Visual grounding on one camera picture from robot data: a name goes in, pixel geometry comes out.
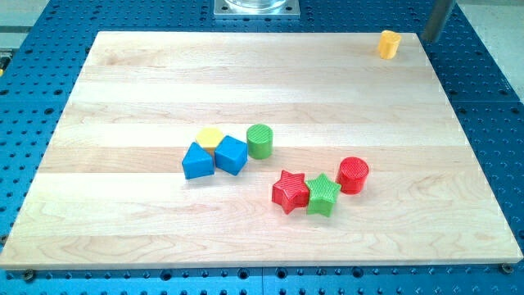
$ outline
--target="blue cube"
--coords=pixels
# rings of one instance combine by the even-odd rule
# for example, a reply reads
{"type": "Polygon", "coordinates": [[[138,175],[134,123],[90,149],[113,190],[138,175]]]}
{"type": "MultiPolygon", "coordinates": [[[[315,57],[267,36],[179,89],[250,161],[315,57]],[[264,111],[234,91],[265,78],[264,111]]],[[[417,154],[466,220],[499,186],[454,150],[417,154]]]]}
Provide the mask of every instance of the blue cube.
{"type": "Polygon", "coordinates": [[[198,143],[191,143],[186,156],[182,160],[182,168],[186,179],[194,179],[215,173],[213,157],[198,143]]]}
{"type": "Polygon", "coordinates": [[[226,136],[215,149],[215,164],[232,175],[238,172],[247,162],[247,143],[226,136]]]}

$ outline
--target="toy block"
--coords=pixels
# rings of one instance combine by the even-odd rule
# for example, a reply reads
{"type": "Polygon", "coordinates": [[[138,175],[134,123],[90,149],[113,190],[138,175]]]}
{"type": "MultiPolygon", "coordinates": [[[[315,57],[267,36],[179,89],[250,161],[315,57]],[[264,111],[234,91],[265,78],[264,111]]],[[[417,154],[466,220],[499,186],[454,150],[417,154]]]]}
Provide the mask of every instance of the toy block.
{"type": "Polygon", "coordinates": [[[304,173],[292,174],[282,170],[280,180],[273,184],[271,201],[282,206],[284,213],[306,207],[309,202],[309,189],[304,183],[304,173]]]}
{"type": "Polygon", "coordinates": [[[191,143],[182,160],[183,173],[186,179],[194,179],[215,173],[213,157],[197,143],[191,143]]]}
{"type": "Polygon", "coordinates": [[[391,59],[395,57],[401,39],[402,36],[398,33],[390,30],[382,31],[380,41],[378,42],[380,57],[383,59],[391,59]]]}
{"type": "Polygon", "coordinates": [[[368,173],[369,167],[364,160],[358,157],[347,157],[340,164],[336,182],[342,186],[343,193],[360,193],[368,173]]]}
{"type": "Polygon", "coordinates": [[[200,144],[211,156],[215,155],[215,149],[224,139],[224,134],[215,127],[205,127],[196,135],[196,142],[200,144]]]}
{"type": "Polygon", "coordinates": [[[267,125],[252,125],[247,130],[247,154],[256,160],[266,159],[273,152],[273,131],[267,125]]]}
{"type": "Polygon", "coordinates": [[[217,168],[232,175],[238,172],[247,162],[247,144],[226,135],[215,149],[215,164],[217,168]]]}
{"type": "Polygon", "coordinates": [[[324,173],[316,179],[306,180],[305,185],[309,188],[309,204],[307,214],[322,214],[331,216],[341,185],[332,182],[324,173]]]}

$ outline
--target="red star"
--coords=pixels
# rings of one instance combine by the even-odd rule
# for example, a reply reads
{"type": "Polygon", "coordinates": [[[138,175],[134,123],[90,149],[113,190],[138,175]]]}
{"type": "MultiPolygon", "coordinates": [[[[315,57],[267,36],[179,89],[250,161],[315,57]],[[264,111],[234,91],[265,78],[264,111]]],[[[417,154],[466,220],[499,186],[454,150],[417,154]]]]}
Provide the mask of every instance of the red star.
{"type": "Polygon", "coordinates": [[[309,189],[304,178],[304,173],[292,174],[282,170],[280,180],[273,184],[271,200],[282,206],[286,214],[295,208],[308,206],[309,189]]]}

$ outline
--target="green star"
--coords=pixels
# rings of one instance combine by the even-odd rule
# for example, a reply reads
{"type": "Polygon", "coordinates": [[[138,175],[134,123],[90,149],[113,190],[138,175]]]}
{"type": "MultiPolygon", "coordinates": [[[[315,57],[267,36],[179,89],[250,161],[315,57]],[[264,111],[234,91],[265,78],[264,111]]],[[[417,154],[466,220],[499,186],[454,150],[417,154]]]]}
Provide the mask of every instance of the green star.
{"type": "Polygon", "coordinates": [[[316,179],[306,180],[305,185],[309,188],[309,205],[307,214],[322,214],[329,217],[333,205],[337,202],[341,185],[332,182],[324,173],[316,179]]]}

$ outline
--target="blue pegboard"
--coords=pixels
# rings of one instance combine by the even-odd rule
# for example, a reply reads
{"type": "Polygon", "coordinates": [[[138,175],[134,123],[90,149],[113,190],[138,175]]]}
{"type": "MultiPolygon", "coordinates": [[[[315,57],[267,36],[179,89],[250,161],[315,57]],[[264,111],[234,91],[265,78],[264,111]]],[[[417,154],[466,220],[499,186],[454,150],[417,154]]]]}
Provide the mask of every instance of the blue pegboard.
{"type": "MultiPolygon", "coordinates": [[[[0,234],[8,234],[99,30],[422,32],[433,1],[300,0],[299,20],[214,20],[212,1],[51,0],[0,78],[0,234]]],[[[456,7],[423,44],[517,241],[524,245],[524,107],[456,7]]],[[[0,294],[509,294],[524,264],[209,270],[0,270],[0,294]]]]}

